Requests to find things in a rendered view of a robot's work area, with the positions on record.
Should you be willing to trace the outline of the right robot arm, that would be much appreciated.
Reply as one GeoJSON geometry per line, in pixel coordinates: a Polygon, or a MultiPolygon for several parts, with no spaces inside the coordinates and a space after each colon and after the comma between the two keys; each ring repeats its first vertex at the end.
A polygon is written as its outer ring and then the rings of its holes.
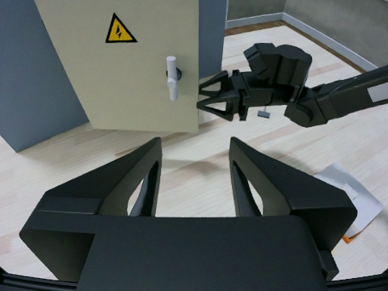
{"type": "Polygon", "coordinates": [[[303,128],[388,104],[388,65],[310,88],[305,84],[313,57],[303,49],[254,43],[243,54],[251,69],[241,72],[250,104],[287,105],[284,116],[303,128]]]}

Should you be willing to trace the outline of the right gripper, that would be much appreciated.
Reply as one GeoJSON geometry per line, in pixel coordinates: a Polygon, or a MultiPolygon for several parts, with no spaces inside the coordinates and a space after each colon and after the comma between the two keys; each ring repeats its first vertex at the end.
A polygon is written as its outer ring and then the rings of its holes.
{"type": "Polygon", "coordinates": [[[199,95],[208,96],[210,98],[197,102],[196,108],[212,113],[228,121],[233,121],[234,114],[238,113],[239,121],[246,121],[249,108],[268,106],[266,103],[250,104],[251,96],[239,70],[232,70],[230,80],[228,77],[228,71],[223,70],[221,73],[217,74],[208,81],[201,83],[199,85],[199,95]],[[221,82],[219,91],[201,90],[217,82],[221,82]],[[205,106],[211,103],[223,102],[226,102],[225,111],[205,106]]]}

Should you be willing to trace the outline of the blue-grey wall panel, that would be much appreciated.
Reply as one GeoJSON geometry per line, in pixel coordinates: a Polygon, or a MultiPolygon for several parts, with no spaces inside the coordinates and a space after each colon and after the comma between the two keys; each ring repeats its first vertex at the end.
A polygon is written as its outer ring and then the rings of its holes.
{"type": "MultiPolygon", "coordinates": [[[[227,0],[199,0],[199,79],[221,72],[227,0]]],[[[0,0],[0,136],[17,153],[89,122],[34,0],[0,0]]]]}

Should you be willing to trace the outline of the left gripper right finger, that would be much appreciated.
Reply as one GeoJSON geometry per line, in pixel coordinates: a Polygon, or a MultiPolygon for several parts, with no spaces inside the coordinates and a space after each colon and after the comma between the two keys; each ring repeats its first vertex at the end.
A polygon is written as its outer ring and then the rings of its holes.
{"type": "Polygon", "coordinates": [[[229,163],[236,217],[303,217],[319,253],[331,253],[357,218],[356,206],[345,190],[269,157],[237,137],[230,137],[229,163]],[[248,180],[262,200],[263,214],[248,180]]]}

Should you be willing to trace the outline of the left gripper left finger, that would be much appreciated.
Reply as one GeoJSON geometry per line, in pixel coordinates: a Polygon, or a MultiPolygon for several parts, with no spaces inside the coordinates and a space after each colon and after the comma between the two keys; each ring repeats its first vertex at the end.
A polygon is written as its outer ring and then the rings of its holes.
{"type": "Polygon", "coordinates": [[[33,211],[155,217],[161,171],[161,137],[155,137],[129,154],[45,191],[33,211]],[[128,215],[129,198],[142,180],[140,193],[128,215]]]}

